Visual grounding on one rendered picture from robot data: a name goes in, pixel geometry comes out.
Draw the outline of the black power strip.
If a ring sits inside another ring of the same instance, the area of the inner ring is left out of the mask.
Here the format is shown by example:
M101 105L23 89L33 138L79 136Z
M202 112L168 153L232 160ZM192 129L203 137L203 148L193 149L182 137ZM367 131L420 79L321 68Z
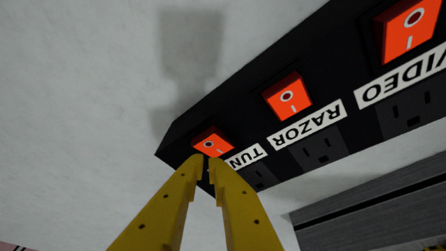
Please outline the black power strip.
M155 156L203 154L256 193L446 117L446 0L330 0L174 120Z

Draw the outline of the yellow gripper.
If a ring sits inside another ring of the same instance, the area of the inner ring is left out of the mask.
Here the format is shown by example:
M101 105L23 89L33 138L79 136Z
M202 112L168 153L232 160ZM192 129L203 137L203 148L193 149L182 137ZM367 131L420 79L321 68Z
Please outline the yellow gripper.
M208 159L227 251L285 251L255 190L225 161ZM203 154L190 156L105 251L180 251Z

